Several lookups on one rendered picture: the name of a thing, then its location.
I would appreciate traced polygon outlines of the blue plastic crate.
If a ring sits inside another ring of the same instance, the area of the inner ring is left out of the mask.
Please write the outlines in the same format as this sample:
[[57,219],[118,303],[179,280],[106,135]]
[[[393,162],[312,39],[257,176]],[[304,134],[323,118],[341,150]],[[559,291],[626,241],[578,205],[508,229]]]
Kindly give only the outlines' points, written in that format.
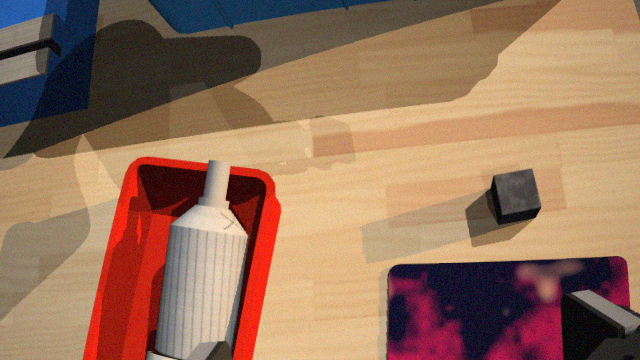
[[149,0],[179,34],[392,0]]

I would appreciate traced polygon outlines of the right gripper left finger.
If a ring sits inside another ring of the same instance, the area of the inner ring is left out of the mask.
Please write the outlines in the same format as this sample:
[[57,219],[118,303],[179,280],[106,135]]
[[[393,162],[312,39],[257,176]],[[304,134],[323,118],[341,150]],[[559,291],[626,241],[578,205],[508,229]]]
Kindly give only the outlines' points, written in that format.
[[232,360],[227,341],[199,343],[186,360]]

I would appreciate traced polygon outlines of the dark grey block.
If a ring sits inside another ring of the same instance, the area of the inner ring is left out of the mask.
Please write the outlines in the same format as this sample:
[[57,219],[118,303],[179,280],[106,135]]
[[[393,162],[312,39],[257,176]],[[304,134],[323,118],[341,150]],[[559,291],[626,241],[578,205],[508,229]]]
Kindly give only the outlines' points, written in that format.
[[542,208],[532,168],[494,175],[490,189],[498,225],[536,218]]

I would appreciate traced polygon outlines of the dark red and navy mat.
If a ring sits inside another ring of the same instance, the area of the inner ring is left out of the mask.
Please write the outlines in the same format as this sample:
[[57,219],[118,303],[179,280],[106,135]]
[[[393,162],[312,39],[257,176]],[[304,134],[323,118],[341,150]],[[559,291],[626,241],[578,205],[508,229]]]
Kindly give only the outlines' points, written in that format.
[[395,265],[388,360],[563,360],[561,298],[583,290],[630,308],[626,260]]

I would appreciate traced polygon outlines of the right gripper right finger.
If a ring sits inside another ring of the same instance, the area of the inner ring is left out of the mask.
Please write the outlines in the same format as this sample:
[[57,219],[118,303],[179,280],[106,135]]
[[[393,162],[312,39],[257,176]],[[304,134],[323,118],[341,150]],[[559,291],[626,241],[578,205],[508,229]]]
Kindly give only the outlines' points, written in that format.
[[561,324],[564,360],[640,360],[640,314],[591,290],[562,295]]

